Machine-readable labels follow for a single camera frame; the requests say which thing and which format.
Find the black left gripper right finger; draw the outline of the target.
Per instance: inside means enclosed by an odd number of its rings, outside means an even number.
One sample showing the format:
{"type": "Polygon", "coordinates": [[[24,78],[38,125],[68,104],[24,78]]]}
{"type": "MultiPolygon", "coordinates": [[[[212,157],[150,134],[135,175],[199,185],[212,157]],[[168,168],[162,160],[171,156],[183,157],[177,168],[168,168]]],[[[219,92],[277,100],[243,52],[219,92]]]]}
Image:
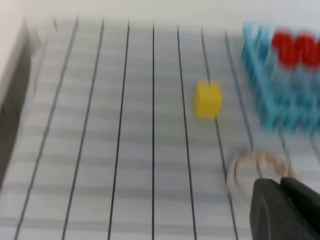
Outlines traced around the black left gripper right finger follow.
{"type": "Polygon", "coordinates": [[[280,186],[301,227],[318,240],[320,238],[320,194],[293,177],[283,177],[280,180],[280,186]]]}

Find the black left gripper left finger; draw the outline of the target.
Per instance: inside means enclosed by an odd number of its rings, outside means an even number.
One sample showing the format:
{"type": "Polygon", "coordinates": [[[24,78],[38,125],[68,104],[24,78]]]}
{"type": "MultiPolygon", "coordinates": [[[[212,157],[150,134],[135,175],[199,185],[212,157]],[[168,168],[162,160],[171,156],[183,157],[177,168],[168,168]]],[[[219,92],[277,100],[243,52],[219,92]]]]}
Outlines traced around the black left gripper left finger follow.
{"type": "Polygon", "coordinates": [[[254,182],[249,222],[254,240],[314,240],[303,228],[280,182],[259,178],[254,182]]]}

